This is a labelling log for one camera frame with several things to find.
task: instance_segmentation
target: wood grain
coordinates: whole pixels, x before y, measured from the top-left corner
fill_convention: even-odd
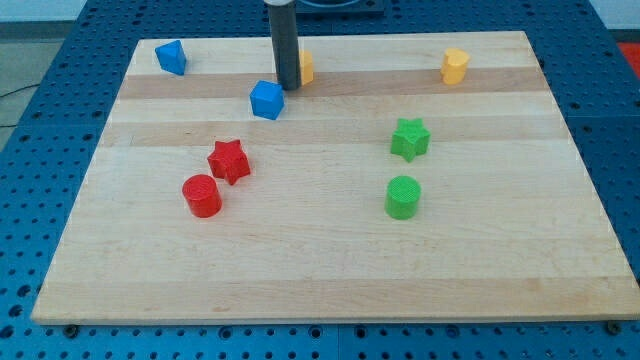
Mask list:
[[[640,317],[638,285],[523,33],[301,38],[316,81],[288,93],[276,121],[247,99],[273,77],[269,39],[186,39],[184,78],[154,64],[164,42],[136,49],[34,320]],[[452,45],[472,62],[445,87],[436,69]],[[398,117],[432,132],[410,164],[389,153]],[[209,173],[215,140],[236,138],[252,175],[219,182],[222,211],[194,218],[182,183]],[[401,174],[423,187],[408,221],[383,209]]]

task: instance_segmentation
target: blue block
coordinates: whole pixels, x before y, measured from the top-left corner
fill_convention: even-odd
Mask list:
[[[176,75],[184,75],[187,58],[184,56],[180,40],[158,46],[156,48],[156,56],[162,70]]]
[[[275,120],[284,107],[282,86],[260,80],[251,91],[251,109],[253,115]]]

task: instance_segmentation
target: blue perforated table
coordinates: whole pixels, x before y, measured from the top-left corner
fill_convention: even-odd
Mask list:
[[[640,276],[639,82],[586,0],[388,0],[302,35],[524,30]],[[140,38],[265,36],[260,1],[89,0],[0,154],[0,359],[640,358],[640,323],[63,327],[29,320]]]

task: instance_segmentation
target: yellow block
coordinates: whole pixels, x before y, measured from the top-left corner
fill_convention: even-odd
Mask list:
[[[467,73],[467,64],[471,60],[469,54],[456,48],[448,48],[444,52],[442,61],[442,81],[447,85],[455,85],[464,79]]]
[[[313,57],[311,56],[311,51],[300,51],[300,74],[303,86],[313,81]]]

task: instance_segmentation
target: black cylindrical rod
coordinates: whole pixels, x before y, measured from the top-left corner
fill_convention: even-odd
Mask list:
[[[295,0],[264,0],[269,9],[269,25],[278,83],[284,90],[300,87],[300,55],[296,27]]]

